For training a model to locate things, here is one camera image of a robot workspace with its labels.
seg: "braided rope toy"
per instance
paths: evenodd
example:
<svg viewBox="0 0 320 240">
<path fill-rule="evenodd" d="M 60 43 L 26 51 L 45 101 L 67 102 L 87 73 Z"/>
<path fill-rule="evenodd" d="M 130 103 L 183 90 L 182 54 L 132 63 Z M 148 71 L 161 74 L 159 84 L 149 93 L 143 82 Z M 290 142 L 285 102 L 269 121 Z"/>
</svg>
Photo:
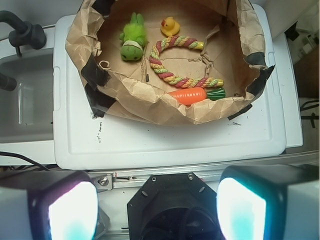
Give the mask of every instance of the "braided rope toy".
<svg viewBox="0 0 320 240">
<path fill-rule="evenodd" d="M 158 76 L 170 85 L 174 85 L 177 88 L 217 88 L 224 85 L 222 79 L 217 79 L 213 77 L 203 77 L 203 78 L 187 78 L 176 76 L 169 70 L 167 70 L 160 61 L 160 54 L 168 48 L 171 47 L 187 47 L 189 49 L 203 50 L 204 43 L 202 41 L 197 41 L 195 38 L 188 36 L 169 36 L 164 38 L 162 41 L 158 41 L 150 51 L 150 66 Z"/>
</svg>

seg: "white plastic surface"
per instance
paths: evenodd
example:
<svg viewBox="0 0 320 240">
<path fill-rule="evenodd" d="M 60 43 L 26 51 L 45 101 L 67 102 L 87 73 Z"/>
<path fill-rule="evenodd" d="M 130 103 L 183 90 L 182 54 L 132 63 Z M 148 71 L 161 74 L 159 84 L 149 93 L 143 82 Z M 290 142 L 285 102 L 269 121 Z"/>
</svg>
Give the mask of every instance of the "white plastic surface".
<svg viewBox="0 0 320 240">
<path fill-rule="evenodd" d="M 286 147 L 303 145 L 302 123 L 296 79 L 293 70 L 287 38 L 284 33 L 274 41 L 275 71 L 277 71 L 282 96 L 283 114 L 286 129 Z"/>
<path fill-rule="evenodd" d="M 254 5 L 266 37 L 266 64 L 275 64 L 264 10 Z M 270 157 L 286 148 L 277 73 L 245 114 L 200 125 L 167 127 L 105 114 L 93 118 L 78 70 L 65 51 L 74 15 L 61 18 L 54 41 L 54 152 L 67 169 L 132 169 Z"/>
</svg>

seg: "green plush toy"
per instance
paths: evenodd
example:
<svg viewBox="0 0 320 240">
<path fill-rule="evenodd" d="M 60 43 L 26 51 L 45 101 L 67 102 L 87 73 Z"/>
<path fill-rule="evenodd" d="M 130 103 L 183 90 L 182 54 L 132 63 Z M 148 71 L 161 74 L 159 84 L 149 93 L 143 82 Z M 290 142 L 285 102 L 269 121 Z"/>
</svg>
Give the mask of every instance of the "green plush toy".
<svg viewBox="0 0 320 240">
<path fill-rule="evenodd" d="M 133 12 L 130 23 L 124 26 L 119 37 L 124 42 L 120 51 L 122 60 L 137 61 L 144 55 L 144 46 L 147 44 L 144 23 L 142 15 Z"/>
</svg>

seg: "wooden surface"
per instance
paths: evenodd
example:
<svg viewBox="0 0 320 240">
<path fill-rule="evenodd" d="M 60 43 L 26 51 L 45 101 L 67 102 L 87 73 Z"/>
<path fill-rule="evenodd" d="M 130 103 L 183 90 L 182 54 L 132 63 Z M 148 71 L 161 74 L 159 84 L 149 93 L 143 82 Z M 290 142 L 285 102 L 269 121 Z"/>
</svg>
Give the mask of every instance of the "wooden surface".
<svg viewBox="0 0 320 240">
<path fill-rule="evenodd" d="M 294 65 L 300 98 L 319 98 L 319 46 Z"/>
</svg>

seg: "cyan light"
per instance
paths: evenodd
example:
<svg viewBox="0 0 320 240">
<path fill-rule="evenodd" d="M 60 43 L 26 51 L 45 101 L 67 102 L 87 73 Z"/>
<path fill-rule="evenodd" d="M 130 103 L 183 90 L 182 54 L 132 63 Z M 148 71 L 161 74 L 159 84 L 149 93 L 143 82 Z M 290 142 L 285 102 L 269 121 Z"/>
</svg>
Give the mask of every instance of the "cyan light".
<svg viewBox="0 0 320 240">
<path fill-rule="evenodd" d="M 95 186 L 83 181 L 48 208 L 52 240 L 93 239 L 98 218 Z"/>
<path fill-rule="evenodd" d="M 217 215 L 226 240 L 263 240 L 266 200 L 233 178 L 217 190 Z"/>
</svg>

